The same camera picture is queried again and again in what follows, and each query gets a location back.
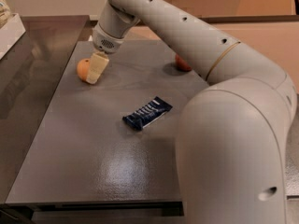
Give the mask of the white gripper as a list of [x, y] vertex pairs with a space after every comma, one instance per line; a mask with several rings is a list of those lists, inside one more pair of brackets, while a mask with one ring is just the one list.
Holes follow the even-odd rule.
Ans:
[[95, 52], [91, 56], [86, 77], [89, 84], [95, 84], [106, 69], [109, 63], [107, 54], [116, 53], [123, 43], [122, 39], [107, 34], [99, 24], [93, 28], [92, 39], [94, 46], [102, 52]]

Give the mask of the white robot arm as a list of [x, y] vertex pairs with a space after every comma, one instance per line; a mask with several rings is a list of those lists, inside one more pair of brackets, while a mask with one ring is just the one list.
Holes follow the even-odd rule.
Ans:
[[93, 43], [116, 52], [143, 21], [208, 88], [184, 107], [176, 139], [187, 224], [287, 224], [285, 159], [297, 93], [261, 53], [164, 0], [107, 0]]

